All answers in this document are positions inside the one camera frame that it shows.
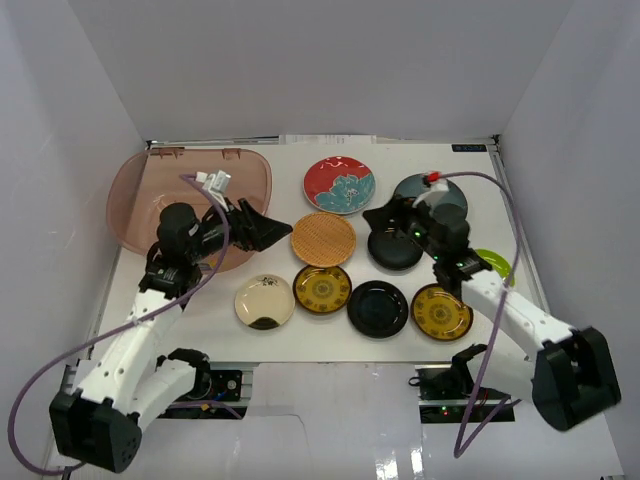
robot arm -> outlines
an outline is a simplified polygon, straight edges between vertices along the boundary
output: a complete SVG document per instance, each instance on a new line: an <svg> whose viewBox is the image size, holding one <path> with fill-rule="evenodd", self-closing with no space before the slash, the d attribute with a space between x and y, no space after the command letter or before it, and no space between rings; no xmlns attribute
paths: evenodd
<svg viewBox="0 0 640 480"><path fill-rule="evenodd" d="M208 180L216 177L228 183L224 172ZM245 199L235 207L220 189L216 193L234 246L263 251L291 233L290 225L263 217ZM159 309L161 313L117 335L78 388L53 399L49 413L61 454L120 473L133 461L142 432L151 421L180 396L194 394L197 398L203 384L208 388L209 358L205 354L178 349L156 363L156 352L187 301L169 304L200 282L198 262L223 246L224 228L216 212L210 209L200 221L190 205L174 203L160 214L158 242L149 250L126 322ZM141 382L154 365L155 371Z"/></svg>
<svg viewBox="0 0 640 480"><path fill-rule="evenodd" d="M436 196L447 188L443 181L425 181L425 185ZM432 210L428 195L415 200L395 196L363 216L372 230L391 229L420 245L435 260L434 273L444 290L495 318L503 280L469 248L470 228L463 216L451 209ZM514 358L494 351L483 386L533 403L545 421L560 431L620 402L607 342L594 328L578 330L515 292L506 298L500 326L524 354ZM486 345L473 345L454 356L451 369L442 374L443 384L470 393L485 350Z"/></svg>

translucent pink tray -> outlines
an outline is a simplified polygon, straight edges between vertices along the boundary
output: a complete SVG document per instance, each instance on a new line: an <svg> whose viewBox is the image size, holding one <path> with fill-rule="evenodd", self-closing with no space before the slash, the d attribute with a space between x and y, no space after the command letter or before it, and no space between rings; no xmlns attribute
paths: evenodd
<svg viewBox="0 0 640 480"><path fill-rule="evenodd" d="M131 157L116 175L107 201L109 229L123 247L146 255L156 241L164 207L175 202L189 203L200 218L209 209L207 200L180 180L179 175L218 170L231 175L226 195L232 202L246 198L256 211L267 213L271 168L262 155L243 149L154 149ZM231 247L220 271L242 265L252 254ZM216 255L207 258L203 269L216 261Z"/></svg>

white wall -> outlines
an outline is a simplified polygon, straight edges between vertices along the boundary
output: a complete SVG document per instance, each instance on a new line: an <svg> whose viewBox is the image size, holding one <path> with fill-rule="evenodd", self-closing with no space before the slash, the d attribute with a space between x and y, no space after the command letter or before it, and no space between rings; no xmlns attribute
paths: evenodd
<svg viewBox="0 0 640 480"><path fill-rule="evenodd" d="M66 0L0 1L0 418L45 361L86 338L115 245L105 226L114 174L143 148ZM45 377L18 417L39 464ZM32 478L0 436L2 478Z"/></svg>
<svg viewBox="0 0 640 480"><path fill-rule="evenodd" d="M639 87L639 2L577 1L503 137L552 310L609 340L623 400L607 420L632 479L640 478Z"/></svg>
<svg viewBox="0 0 640 480"><path fill-rule="evenodd" d="M70 0L145 139L500 133L573 0Z"/></svg>

red plate with floral pattern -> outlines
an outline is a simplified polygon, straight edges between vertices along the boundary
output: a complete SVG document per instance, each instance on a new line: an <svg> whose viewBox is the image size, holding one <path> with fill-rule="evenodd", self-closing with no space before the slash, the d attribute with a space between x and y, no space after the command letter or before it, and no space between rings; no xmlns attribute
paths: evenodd
<svg viewBox="0 0 640 480"><path fill-rule="evenodd" d="M351 157L320 160L304 176L304 194L320 210L348 215L373 198L376 181L364 163Z"/></svg>

red cap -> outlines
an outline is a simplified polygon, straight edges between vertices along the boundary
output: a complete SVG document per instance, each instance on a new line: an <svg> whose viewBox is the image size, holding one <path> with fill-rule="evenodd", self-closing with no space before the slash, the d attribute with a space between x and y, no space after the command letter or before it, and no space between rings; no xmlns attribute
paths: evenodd
<svg viewBox="0 0 640 480"><path fill-rule="evenodd" d="M434 183L440 180L440 172L430 172L425 175L427 182Z"/></svg>

